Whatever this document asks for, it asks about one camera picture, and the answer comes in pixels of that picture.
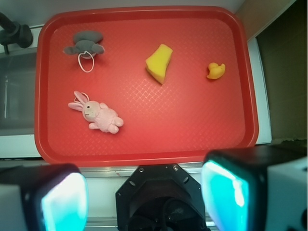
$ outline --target pink stuffed bunny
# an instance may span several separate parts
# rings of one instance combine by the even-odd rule
[[[81,111],[85,120],[92,122],[89,124],[90,129],[116,134],[119,131],[118,127],[123,126],[123,119],[118,117],[117,113],[106,104],[90,101],[85,93],[79,91],[74,91],[74,95],[79,101],[75,98],[74,102],[69,103],[68,106]]]

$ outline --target red tray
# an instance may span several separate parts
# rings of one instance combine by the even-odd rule
[[[105,54],[84,73],[63,53],[82,30],[101,31]],[[38,41],[35,142],[50,163],[78,166],[202,161],[210,149],[253,146],[257,110],[246,37],[240,21],[217,7],[142,7],[62,13]],[[173,49],[165,83],[145,69],[164,43]],[[226,72],[209,80],[207,66]],[[91,62],[85,64],[90,69]],[[124,126],[113,135],[90,130],[67,104],[78,90],[113,108]]]

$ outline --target bunny foot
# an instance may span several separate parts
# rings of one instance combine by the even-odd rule
[[[119,131],[119,128],[116,125],[109,125],[108,131],[112,134],[116,134]]]
[[[121,127],[121,126],[123,126],[123,124],[124,124],[124,121],[123,121],[123,119],[121,119],[120,117],[114,117],[114,119],[113,119],[113,121],[112,121],[112,124],[113,125],[117,125],[118,127]]]

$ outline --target yellow sponge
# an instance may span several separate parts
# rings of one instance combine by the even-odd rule
[[[170,47],[161,44],[154,54],[145,60],[146,69],[161,84],[164,83],[172,52]]]

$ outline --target toy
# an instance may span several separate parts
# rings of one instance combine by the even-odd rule
[[[210,74],[207,77],[210,79],[218,79],[225,73],[226,66],[225,64],[219,66],[217,63],[210,63],[208,69]]]
[[[74,55],[78,54],[78,62],[80,65],[80,68],[86,72],[89,73],[94,68],[94,56],[96,54],[103,54],[105,52],[105,49],[100,44],[97,44],[99,41],[103,39],[103,35],[98,31],[90,31],[85,30],[78,32],[73,36],[73,41],[75,43],[74,47],[65,47],[64,53],[68,55]],[[92,59],[92,68],[89,71],[86,71],[81,62],[80,57],[84,59]]]
[[[147,71],[161,84],[164,83],[166,69],[171,59],[173,50],[161,44],[159,48],[145,60]]]
[[[99,129],[103,132],[116,134],[119,131],[118,127],[123,126],[123,119],[118,117],[118,114],[106,104],[90,101],[87,94],[79,91],[74,91],[74,95],[76,96],[74,102],[69,103],[68,106],[82,112],[85,120],[91,122],[89,124],[90,129]]]

